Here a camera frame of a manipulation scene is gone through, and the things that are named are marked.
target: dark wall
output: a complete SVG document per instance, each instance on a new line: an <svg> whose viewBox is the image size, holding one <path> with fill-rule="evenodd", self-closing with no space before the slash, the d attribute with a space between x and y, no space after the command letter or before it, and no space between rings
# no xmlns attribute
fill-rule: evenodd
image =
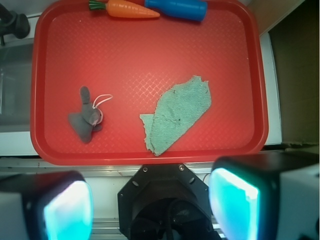
<svg viewBox="0 0 320 240"><path fill-rule="evenodd" d="M319 144L319 0L306 0L270 32L289 144Z"/></svg>

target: toy carrot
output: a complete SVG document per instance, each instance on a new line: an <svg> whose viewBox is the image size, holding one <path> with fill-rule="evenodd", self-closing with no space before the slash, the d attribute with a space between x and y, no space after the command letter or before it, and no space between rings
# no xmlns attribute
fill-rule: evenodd
<svg viewBox="0 0 320 240"><path fill-rule="evenodd" d="M125 0L109 0L108 3L90 0L90 10L106 10L112 17L118 18L158 18L160 14L144 6Z"/></svg>

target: stuffed bunny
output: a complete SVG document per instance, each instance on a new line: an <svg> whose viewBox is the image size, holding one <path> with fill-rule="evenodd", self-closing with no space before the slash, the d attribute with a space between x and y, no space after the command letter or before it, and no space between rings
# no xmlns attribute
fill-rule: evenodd
<svg viewBox="0 0 320 240"><path fill-rule="evenodd" d="M109 97L95 105L96 100L101 96L109 96L110 94L104 94L98 96L93 104L90 102L90 92L86 86L81 87L80 96L82 101L81 112L70 113L68 115L69 123L75 132L79 135L80 139L84 143L89 143L91 141L92 131L100 131L102 126L99 125L103 119L103 113L97 107L99 104L112 98Z"/></svg>

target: green cloth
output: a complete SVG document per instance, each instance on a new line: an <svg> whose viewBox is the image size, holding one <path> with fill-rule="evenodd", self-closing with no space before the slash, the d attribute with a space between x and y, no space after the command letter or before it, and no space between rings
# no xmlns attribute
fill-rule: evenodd
<svg viewBox="0 0 320 240"><path fill-rule="evenodd" d="M159 99L154 114L140 114L146 148L159 156L177 141L211 106L208 81L193 76L174 85Z"/></svg>

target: red tray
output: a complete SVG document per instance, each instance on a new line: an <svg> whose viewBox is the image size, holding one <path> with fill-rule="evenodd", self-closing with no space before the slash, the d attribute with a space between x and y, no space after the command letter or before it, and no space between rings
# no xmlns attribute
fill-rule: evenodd
<svg viewBox="0 0 320 240"><path fill-rule="evenodd" d="M135 1L143 5L142 0ZM210 109L160 157L146 150L140 114L193 75L209 81ZM99 108L103 129L80 141L68 114L79 90ZM87 0L61 0L39 18L32 61L31 139L56 165L137 165L214 161L253 154L268 135L259 34L253 15L234 0L208 2L203 22L166 17L112 18Z"/></svg>

